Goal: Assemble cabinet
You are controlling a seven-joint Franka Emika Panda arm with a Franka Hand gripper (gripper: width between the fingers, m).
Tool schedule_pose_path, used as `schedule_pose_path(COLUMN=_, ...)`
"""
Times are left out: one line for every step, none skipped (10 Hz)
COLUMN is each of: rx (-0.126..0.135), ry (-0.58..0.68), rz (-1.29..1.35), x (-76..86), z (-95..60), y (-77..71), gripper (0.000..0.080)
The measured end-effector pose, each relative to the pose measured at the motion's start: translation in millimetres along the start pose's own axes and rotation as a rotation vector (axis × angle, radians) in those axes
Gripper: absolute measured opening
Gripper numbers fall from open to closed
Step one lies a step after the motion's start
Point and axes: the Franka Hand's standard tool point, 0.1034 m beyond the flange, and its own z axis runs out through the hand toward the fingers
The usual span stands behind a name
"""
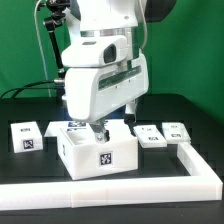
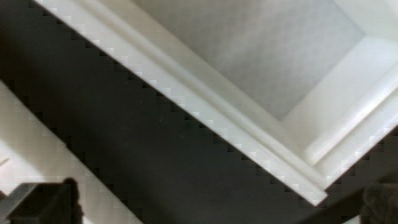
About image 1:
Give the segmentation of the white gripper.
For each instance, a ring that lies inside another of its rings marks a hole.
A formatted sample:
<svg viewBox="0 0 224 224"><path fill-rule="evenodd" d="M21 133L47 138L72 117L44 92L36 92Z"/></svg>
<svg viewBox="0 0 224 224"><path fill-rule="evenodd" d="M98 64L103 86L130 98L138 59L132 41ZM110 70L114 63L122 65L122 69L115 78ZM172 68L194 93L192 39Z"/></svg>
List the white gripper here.
<svg viewBox="0 0 224 224"><path fill-rule="evenodd" d="M143 54L131 61L130 70L120 72L118 68L117 64L103 68L71 68L65 76L69 116L91 123L98 143L110 140L104 121L99 119L126 104L124 123L132 130L136 122L135 99L148 91L148 70Z"/></svg>

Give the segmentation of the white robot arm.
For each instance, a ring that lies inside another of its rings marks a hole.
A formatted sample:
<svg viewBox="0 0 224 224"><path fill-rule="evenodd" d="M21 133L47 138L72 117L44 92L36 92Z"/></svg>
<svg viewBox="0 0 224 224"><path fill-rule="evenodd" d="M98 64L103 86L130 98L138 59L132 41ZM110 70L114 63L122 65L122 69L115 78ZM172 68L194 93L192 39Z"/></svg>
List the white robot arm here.
<svg viewBox="0 0 224 224"><path fill-rule="evenodd" d="M149 86L138 26L165 19L177 0L71 0L66 12L71 45L62 52L68 113L90 125L100 143L109 140L104 117Z"/></svg>

